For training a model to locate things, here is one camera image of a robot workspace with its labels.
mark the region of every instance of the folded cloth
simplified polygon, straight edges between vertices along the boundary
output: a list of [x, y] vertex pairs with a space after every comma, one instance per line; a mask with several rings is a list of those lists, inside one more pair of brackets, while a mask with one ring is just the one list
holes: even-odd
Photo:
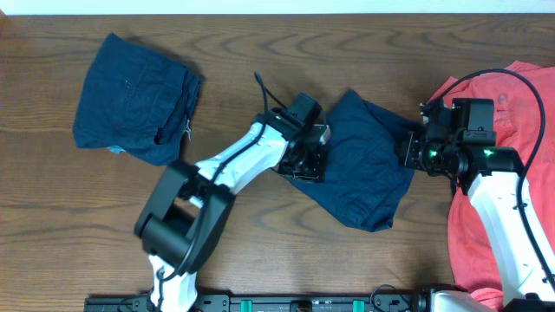
[[[555, 248], [555, 67], [541, 68], [515, 62], [508, 68], [528, 79], [539, 91], [545, 105], [547, 124], [538, 154], [527, 174], [534, 210], [551, 247]], [[456, 81], [449, 78], [434, 94], [435, 98]], [[493, 130], [497, 146], [514, 147], [526, 163], [538, 137], [539, 109], [530, 89], [510, 75], [486, 74], [461, 83], [444, 98], [493, 99]], [[468, 289], [474, 299], [493, 309], [503, 307], [500, 273], [493, 257], [486, 230], [467, 196], [457, 191], [447, 221], [449, 259], [457, 284]]]
[[331, 137], [323, 183], [290, 180], [342, 224], [366, 231], [393, 226], [414, 170], [398, 165], [395, 141], [422, 125], [348, 91], [328, 116]]
[[201, 83], [182, 64], [110, 34], [83, 84], [75, 143], [167, 165], [180, 155]]

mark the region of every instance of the red fabric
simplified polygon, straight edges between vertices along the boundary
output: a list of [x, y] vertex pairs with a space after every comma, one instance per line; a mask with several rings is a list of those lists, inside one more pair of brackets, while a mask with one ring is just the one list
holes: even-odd
[[[528, 79], [539, 91], [545, 105], [545, 134], [527, 178], [534, 209], [552, 248], [555, 248], [555, 68], [515, 62], [507, 69]], [[434, 97], [455, 81], [453, 77], [449, 78]], [[497, 146], [514, 147], [524, 163], [528, 160], [538, 137], [539, 110], [532, 92], [524, 83], [510, 75], [482, 75], [461, 83], [445, 97], [445, 102], [450, 104], [455, 97], [493, 99]], [[501, 309], [500, 273], [486, 230], [460, 189], [449, 212], [447, 241], [456, 283], [468, 289], [474, 299], [490, 308]]]

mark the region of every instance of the white wall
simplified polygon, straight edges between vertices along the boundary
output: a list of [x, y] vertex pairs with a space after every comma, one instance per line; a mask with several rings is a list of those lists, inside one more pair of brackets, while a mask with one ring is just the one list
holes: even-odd
[[0, 9], [7, 15], [555, 13], [555, 0], [0, 0]]

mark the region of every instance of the navy fabric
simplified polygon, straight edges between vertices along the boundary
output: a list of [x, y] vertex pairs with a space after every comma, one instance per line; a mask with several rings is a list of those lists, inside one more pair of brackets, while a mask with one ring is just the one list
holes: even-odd
[[182, 64], [110, 34], [83, 84], [75, 143], [118, 146], [153, 165], [168, 165], [180, 156], [201, 84]]
[[328, 116], [331, 137], [324, 182], [290, 180], [342, 224], [366, 231], [393, 226], [414, 170], [398, 165], [395, 141], [422, 125], [348, 91]]

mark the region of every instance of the tabletop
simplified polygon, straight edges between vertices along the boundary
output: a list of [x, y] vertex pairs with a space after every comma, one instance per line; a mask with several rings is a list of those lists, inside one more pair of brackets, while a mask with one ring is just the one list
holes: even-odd
[[[330, 108], [348, 88], [411, 120], [450, 76], [515, 60], [555, 64], [549, 15], [0, 17], [0, 310], [78, 311], [150, 289], [133, 226], [163, 167], [71, 133], [88, 66], [110, 32], [205, 78], [184, 159], [243, 136], [262, 111], [252, 73], [285, 103]], [[445, 178], [417, 172], [377, 233], [341, 225], [264, 172], [239, 195], [198, 286], [234, 294], [363, 294], [453, 283]]]

